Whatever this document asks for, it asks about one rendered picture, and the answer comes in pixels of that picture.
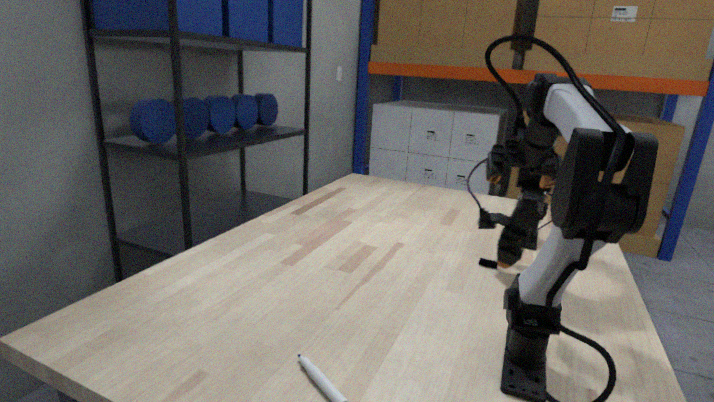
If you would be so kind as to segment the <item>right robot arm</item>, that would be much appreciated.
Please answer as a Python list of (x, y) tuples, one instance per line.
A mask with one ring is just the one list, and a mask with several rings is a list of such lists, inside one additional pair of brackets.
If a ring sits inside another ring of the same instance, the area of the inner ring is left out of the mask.
[[(520, 248), (529, 250), (537, 249), (537, 230), (538, 227), (542, 224), (544, 216), (546, 217), (547, 215), (549, 205), (549, 203), (547, 203), (548, 195), (546, 194), (546, 191), (553, 192), (554, 189), (554, 187), (540, 188), (539, 183), (541, 178), (542, 175), (529, 174), (529, 168), (521, 168), (520, 170), (518, 187), (523, 188), (523, 194), (521, 198), (518, 198), (517, 207), (519, 207), (516, 219), (522, 227), (527, 229), (533, 229), (531, 234), (532, 238), (528, 241), (527, 244), (523, 243), (522, 240), (518, 244), (518, 247)], [(486, 207), (484, 207), (484, 210), (481, 212), (481, 218), (479, 219), (479, 229), (496, 229), (498, 223), (508, 228), (510, 228), (511, 226), (510, 216), (507, 216), (503, 213), (490, 214), (490, 210), (487, 210)]]

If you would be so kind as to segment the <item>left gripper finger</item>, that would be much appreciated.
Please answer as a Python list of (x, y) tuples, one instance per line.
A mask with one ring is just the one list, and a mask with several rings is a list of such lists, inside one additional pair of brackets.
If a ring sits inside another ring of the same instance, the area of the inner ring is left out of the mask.
[(493, 176), (493, 177), (491, 177), (489, 180), (487, 180), (487, 179), (486, 179), (486, 180), (489, 181), (489, 182), (491, 182), (491, 183), (493, 183), (493, 184), (497, 184), (497, 182), (500, 180), (501, 177), (502, 177), (502, 176), (498, 175), (498, 176)]
[(543, 176), (540, 180), (540, 188), (551, 188), (555, 186), (556, 181), (551, 180), (551, 176)]

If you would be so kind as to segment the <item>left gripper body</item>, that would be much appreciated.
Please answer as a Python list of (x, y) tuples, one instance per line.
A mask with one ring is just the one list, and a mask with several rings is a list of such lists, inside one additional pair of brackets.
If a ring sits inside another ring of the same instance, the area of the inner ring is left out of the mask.
[(503, 145), (494, 144), (492, 147), (493, 157), (492, 152), (488, 152), (486, 179), (502, 176), (503, 162), (508, 159), (507, 166), (529, 168), (529, 174), (551, 176), (551, 180), (556, 181), (562, 156), (555, 153), (554, 143), (549, 146), (539, 146), (530, 143), (524, 133), (520, 144), (511, 140), (505, 140)]

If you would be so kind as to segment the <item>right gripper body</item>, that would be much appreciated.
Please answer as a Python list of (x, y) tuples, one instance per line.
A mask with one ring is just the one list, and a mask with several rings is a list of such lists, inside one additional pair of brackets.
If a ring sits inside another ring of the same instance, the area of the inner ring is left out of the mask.
[(514, 266), (522, 260), (525, 250), (518, 247), (518, 244), (520, 240), (524, 240), (523, 243), (527, 244), (532, 237), (531, 234), (533, 231), (533, 229), (526, 229), (518, 224), (516, 220), (517, 210), (518, 207), (516, 207), (511, 216), (510, 228), (504, 227), (498, 243), (498, 261), (510, 266)]

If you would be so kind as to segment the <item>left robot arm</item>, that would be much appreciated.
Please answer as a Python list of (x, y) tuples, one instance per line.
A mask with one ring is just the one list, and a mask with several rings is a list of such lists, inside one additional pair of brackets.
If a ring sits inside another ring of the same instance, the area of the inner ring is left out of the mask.
[[(546, 350), (550, 334), (560, 335), (546, 314), (547, 296), (567, 267), (579, 261), (599, 172), (605, 170), (612, 152), (615, 130), (570, 77), (536, 73), (524, 88), (524, 99), (530, 120), (526, 126), (521, 110), (514, 114), (511, 132), (518, 133), (517, 144), (525, 132), (530, 143), (549, 146), (561, 132), (568, 147), (552, 192), (551, 231), (532, 264), (517, 273), (511, 288), (504, 291), (508, 327), (500, 390), (530, 402), (546, 402)], [(591, 256), (607, 243), (617, 244), (624, 234), (638, 232), (647, 214), (658, 140), (652, 133), (619, 125), (623, 149), (615, 172), (624, 170), (633, 155), (623, 184), (611, 183)]]

